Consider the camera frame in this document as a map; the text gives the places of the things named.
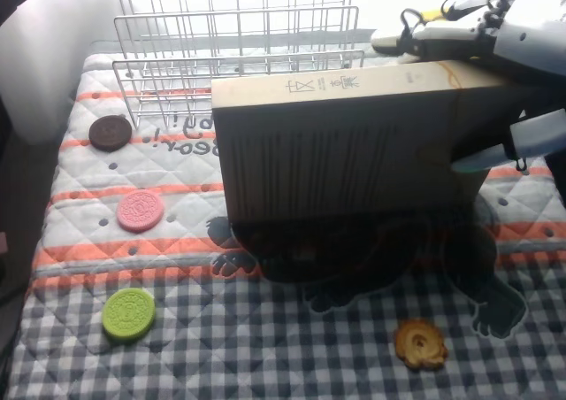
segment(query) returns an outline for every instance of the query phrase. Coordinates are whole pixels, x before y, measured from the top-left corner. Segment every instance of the cardboard box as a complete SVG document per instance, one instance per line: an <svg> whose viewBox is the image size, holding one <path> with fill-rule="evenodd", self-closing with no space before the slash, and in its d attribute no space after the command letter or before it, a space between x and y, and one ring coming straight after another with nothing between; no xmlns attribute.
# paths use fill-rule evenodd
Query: cardboard box
<svg viewBox="0 0 566 400"><path fill-rule="evenodd" d="M228 217L469 203L486 172L452 172L454 148L505 127L535 91L456 61L214 80Z"/></svg>

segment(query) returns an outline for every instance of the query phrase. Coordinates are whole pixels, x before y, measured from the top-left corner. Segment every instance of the gingham pattern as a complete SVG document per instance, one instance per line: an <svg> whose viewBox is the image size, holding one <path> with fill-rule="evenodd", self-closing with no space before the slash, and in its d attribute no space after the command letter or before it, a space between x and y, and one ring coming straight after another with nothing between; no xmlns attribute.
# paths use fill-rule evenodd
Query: gingham pattern
<svg viewBox="0 0 566 400"><path fill-rule="evenodd" d="M88 58L79 95L116 90L110 62ZM96 118L124 112L117 98L79 101L64 145L85 139ZM157 227L121 231L112 219L120 196L88 192L221 181L214 154L154 148L159 124L142 126L136 135L143 140L116 153L62 149L9 398L563 398L566 211L544 162L532 163L536 177L503 168L478 200L479 222L503 227L496 276L528 307L512 335L499 340L473 330L474 304L430 261L324 313L312 310L332 292L271 284L257 271L217 276L211 263L229 250L186 253L180 245L218 245L205 238L210 222L226 215L221 191L164 195L166 219ZM104 302L125 287L145 288L157 303L155 325L127 346L112 344L101 328ZM395 356L394 330L413 317L445 335L442 370L413 373Z"/></svg>

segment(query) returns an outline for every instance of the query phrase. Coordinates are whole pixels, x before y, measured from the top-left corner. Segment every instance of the pink cookie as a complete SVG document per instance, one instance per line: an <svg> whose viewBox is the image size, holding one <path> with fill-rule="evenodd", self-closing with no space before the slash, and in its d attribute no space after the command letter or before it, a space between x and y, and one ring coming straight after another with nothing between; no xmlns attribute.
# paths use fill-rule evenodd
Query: pink cookie
<svg viewBox="0 0 566 400"><path fill-rule="evenodd" d="M130 232L149 230L163 217L164 205L161 198L149 190L130 192L119 202L119 224Z"/></svg>

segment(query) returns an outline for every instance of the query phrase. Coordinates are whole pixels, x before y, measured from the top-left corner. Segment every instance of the robotic hand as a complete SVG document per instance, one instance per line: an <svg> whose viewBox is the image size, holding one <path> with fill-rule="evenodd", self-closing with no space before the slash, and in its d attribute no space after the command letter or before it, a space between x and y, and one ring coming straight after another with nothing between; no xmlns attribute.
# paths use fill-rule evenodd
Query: robotic hand
<svg viewBox="0 0 566 400"><path fill-rule="evenodd" d="M478 58L474 61L513 67L522 80L542 80L550 88L566 81L566 0L445 0L440 11L444 19L425 21L406 9L402 32L396 37L375 32L373 49L426 61ZM412 26L410 16L416 21ZM526 118L518 113L491 144L456 151L453 170L476 172L515 161L517 170L526 172L527 158L566 148L566 100L560 96L544 108L531 108Z"/></svg>

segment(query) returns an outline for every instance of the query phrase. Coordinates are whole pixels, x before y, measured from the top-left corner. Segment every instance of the green disc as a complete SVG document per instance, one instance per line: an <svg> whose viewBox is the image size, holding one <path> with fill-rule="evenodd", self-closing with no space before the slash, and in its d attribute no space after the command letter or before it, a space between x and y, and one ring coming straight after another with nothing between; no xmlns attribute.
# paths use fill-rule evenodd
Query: green disc
<svg viewBox="0 0 566 400"><path fill-rule="evenodd" d="M153 297L140 288L113 294L103 308L103 327L109 337L122 342L137 340L148 332L156 317Z"/></svg>

